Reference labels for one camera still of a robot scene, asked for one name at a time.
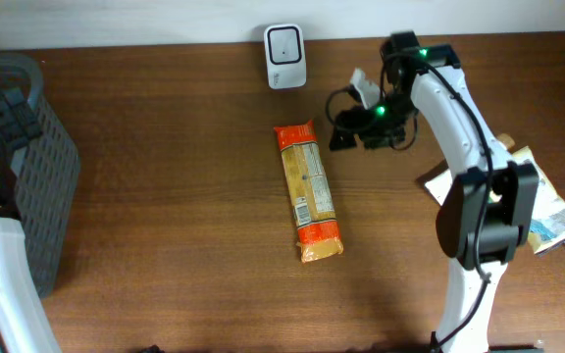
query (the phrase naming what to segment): snack package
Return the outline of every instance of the snack package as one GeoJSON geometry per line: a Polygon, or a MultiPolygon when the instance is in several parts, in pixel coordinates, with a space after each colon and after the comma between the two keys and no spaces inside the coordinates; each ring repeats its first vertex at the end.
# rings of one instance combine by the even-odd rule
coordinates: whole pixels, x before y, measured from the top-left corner
{"type": "Polygon", "coordinates": [[[298,228],[302,262],[343,252],[329,183],[322,167],[313,122],[275,127],[284,175],[298,228]]]}

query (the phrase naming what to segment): plastic basket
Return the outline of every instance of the plastic basket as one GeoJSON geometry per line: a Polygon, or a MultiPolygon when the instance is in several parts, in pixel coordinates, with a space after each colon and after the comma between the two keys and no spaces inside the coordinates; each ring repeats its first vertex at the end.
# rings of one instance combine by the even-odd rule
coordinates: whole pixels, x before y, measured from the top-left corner
{"type": "Polygon", "coordinates": [[[43,132],[15,153],[11,168],[18,177],[16,200],[29,271],[38,295],[45,297],[56,282],[80,162],[74,142],[42,94],[36,62],[20,54],[0,54],[0,100],[3,90],[15,87],[22,90],[43,132]]]}

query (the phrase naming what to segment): wood grain surface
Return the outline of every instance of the wood grain surface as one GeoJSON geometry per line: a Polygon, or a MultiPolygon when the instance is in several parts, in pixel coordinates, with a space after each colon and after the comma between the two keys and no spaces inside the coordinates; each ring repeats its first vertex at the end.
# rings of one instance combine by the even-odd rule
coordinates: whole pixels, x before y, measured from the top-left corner
{"type": "MultiPolygon", "coordinates": [[[[441,42],[459,54],[490,128],[531,146],[565,198],[565,33],[422,38],[441,42]]],[[[427,342],[447,283],[438,205],[416,183],[443,159],[428,124],[406,152],[328,150],[325,100],[355,67],[378,79],[381,43],[307,42],[307,84],[289,91],[268,87],[259,43],[27,52],[82,160],[43,301],[63,350],[427,342]],[[310,119],[345,252],[302,265],[273,126],[310,119]]],[[[489,341],[565,353],[565,247],[518,251],[489,341]]]]}

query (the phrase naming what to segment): cracker package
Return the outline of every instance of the cracker package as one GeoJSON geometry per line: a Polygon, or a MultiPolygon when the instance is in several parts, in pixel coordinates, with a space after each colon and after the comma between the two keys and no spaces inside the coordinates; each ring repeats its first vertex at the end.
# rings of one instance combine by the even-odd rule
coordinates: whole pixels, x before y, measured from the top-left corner
{"type": "Polygon", "coordinates": [[[298,229],[302,262],[342,253],[343,244],[313,122],[275,127],[275,131],[298,229]]]}

